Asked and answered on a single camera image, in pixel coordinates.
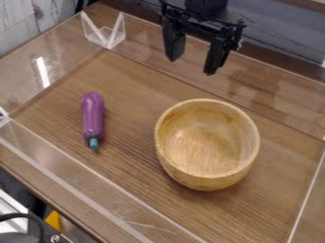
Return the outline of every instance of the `wooden bowl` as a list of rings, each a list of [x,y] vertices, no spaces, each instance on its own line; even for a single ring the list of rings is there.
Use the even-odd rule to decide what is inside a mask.
[[[259,151],[259,132],[232,105],[207,99],[184,101],[162,114],[155,128],[162,167],[184,186],[212,191],[247,174]]]

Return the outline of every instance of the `wooden table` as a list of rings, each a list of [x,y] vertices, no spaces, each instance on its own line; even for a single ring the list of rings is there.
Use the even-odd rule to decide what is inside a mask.
[[[92,5],[87,12],[96,24],[112,25],[116,12],[103,4]],[[170,63],[163,57],[158,27],[133,21],[128,39],[115,53],[99,50],[13,114],[83,163],[83,168],[95,171],[88,174],[73,163],[60,167],[64,158],[21,140],[21,147],[33,147],[36,158],[61,178],[77,178],[73,187],[88,196],[88,203],[71,193],[71,185],[57,183],[5,147],[0,147],[1,166],[103,242],[139,241],[91,207],[92,202],[105,207],[113,201],[101,190],[100,177],[207,242],[287,242],[323,154],[323,85],[235,53],[218,73],[207,77],[202,73],[207,45],[188,40],[183,59]],[[63,25],[72,29],[76,23]],[[87,149],[81,138],[80,99],[91,90],[105,100],[105,138],[99,153]],[[162,112],[194,98],[235,104],[254,120],[262,136],[248,176],[214,193],[180,186],[164,173],[155,154],[154,127]],[[321,242],[325,214],[303,215],[302,223],[294,242]]]

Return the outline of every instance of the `bowl rim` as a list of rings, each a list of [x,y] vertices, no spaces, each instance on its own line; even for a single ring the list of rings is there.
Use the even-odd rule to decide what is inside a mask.
[[[255,142],[257,142],[257,145],[254,146],[254,149],[248,155],[248,158],[243,160],[243,163],[240,164],[240,166],[238,166],[236,168],[231,169],[230,171],[227,172],[223,172],[223,173],[216,173],[216,174],[210,174],[210,175],[198,175],[195,173],[188,173],[183,166],[179,166],[176,165],[174,159],[170,158],[170,156],[166,155],[166,152],[163,151],[163,145],[162,145],[162,140],[160,140],[160,137],[159,137],[159,130],[160,130],[160,127],[162,127],[162,124],[163,124],[163,120],[167,116],[167,114],[175,110],[178,107],[183,106],[184,104],[188,104],[188,103],[218,103],[218,104],[222,104],[227,107],[230,107],[231,109],[234,109],[239,115],[247,120],[248,124],[251,125],[251,128],[253,128],[253,133],[254,133],[254,139],[255,139]],[[160,155],[160,157],[163,158],[163,160],[166,160],[166,162],[176,169],[179,170],[182,173],[184,173],[186,175],[190,175],[191,177],[196,177],[196,178],[224,178],[224,177],[228,177],[231,175],[235,175],[239,171],[242,171],[244,168],[247,168],[254,160],[255,160],[255,157],[258,155],[258,152],[259,152],[259,147],[261,147],[261,135],[259,135],[259,130],[258,130],[258,127],[254,123],[254,121],[251,120],[251,118],[248,117],[248,115],[238,108],[235,107],[232,104],[230,103],[226,103],[226,102],[222,102],[219,100],[214,100],[214,99],[191,99],[191,100],[186,100],[183,102],[179,102],[176,104],[174,104],[171,107],[168,107],[159,119],[158,119],[158,122],[156,122],[156,126],[155,126],[155,146],[156,146],[156,151]]]

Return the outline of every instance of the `acrylic corner bracket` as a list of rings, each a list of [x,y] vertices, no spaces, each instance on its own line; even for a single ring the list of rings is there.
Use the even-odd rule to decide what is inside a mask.
[[[112,28],[97,28],[81,11],[81,22],[87,39],[105,49],[112,49],[125,39],[124,15],[119,12]]]

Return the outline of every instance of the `tabletop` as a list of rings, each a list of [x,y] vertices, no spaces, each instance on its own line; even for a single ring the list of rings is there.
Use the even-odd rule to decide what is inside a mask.
[[[100,3],[87,13],[103,26],[112,25],[117,14]],[[72,18],[61,27],[73,31],[79,24]],[[12,114],[37,136],[28,139],[26,135],[18,146],[64,183],[33,167],[32,161],[26,163],[29,158],[13,153],[9,146],[0,147],[1,166],[103,242],[151,242],[133,239],[132,232],[123,232],[107,220],[109,216],[99,214],[115,199],[105,191],[105,179],[187,229],[198,241],[321,242],[325,214],[313,207],[307,215],[301,215],[301,208],[323,156],[323,85],[235,53],[216,74],[204,76],[206,43],[187,38],[182,60],[170,63],[163,56],[159,27],[136,18],[127,25],[127,40],[112,51],[95,51]],[[68,33],[63,36],[68,42]],[[67,50],[71,57],[80,54],[72,48]],[[88,91],[99,92],[105,101],[104,139],[97,153],[83,143],[80,100]],[[255,122],[262,137],[247,177],[212,193],[179,185],[164,173],[155,153],[154,127],[162,112],[195,98],[238,106]],[[8,132],[0,130],[0,135],[5,138]],[[41,140],[63,154],[41,145]],[[73,159],[77,165],[68,162]],[[313,194],[322,184],[323,176],[313,186]],[[159,234],[167,229],[154,227],[155,219],[146,216],[137,221],[139,217],[125,212],[127,206],[113,216],[136,229],[147,228],[160,242],[170,242]],[[179,238],[174,242],[190,241]]]

